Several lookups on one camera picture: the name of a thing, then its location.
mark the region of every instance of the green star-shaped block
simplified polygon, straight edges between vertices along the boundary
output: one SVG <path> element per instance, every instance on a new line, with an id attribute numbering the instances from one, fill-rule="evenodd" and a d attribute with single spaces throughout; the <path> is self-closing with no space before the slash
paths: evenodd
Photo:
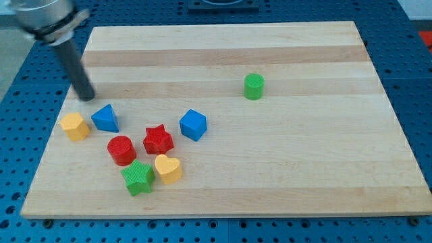
<path id="1" fill-rule="evenodd" d="M 135 159 L 129 167 L 121 171 L 132 196 L 136 196 L 141 192 L 150 193 L 151 184 L 155 180 L 155 172 L 151 165 L 142 164 Z"/>

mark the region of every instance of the heart-shaped block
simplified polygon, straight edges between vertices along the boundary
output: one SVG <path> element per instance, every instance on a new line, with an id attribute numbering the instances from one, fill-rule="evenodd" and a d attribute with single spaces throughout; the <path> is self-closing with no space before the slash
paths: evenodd
<path id="1" fill-rule="evenodd" d="M 165 185 L 178 181 L 183 174 L 180 160 L 177 158 L 169 158 L 167 155 L 157 155 L 155 167 Z"/>

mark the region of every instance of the wood grain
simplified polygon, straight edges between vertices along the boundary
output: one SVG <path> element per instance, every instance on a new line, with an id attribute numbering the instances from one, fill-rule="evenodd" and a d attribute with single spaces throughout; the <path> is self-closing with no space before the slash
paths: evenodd
<path id="1" fill-rule="evenodd" d="M 80 112 L 92 132 L 70 142 L 56 123 L 21 212 L 27 218 L 432 213 L 352 22 L 101 27 L 82 60 L 97 99 L 83 103 L 70 91 L 59 119 Z M 251 72 L 266 79 L 257 101 L 242 96 Z M 117 134 L 96 130 L 90 118 L 108 103 L 144 163 L 155 159 L 142 146 L 145 128 L 165 124 L 181 180 L 157 178 L 153 193 L 129 195 L 106 151 Z M 189 109 L 207 116 L 199 142 L 180 134 Z"/>

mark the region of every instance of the blue cube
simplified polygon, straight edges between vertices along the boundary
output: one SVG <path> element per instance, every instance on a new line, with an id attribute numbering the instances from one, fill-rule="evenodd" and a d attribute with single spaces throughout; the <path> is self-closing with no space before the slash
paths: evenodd
<path id="1" fill-rule="evenodd" d="M 183 135 L 196 142 L 207 131 L 207 119 L 205 115 L 190 109 L 180 119 L 180 130 Z"/>
<path id="2" fill-rule="evenodd" d="M 93 114 L 92 120 L 98 130 L 119 132 L 117 117 L 115 116 L 111 105 L 107 105 Z"/>

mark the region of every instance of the yellow hexagon block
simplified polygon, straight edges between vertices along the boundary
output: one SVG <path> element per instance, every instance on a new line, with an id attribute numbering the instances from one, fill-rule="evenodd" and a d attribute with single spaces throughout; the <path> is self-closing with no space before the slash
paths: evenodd
<path id="1" fill-rule="evenodd" d="M 65 115 L 60 125 L 72 141 L 83 140 L 90 133 L 90 128 L 78 112 Z"/>

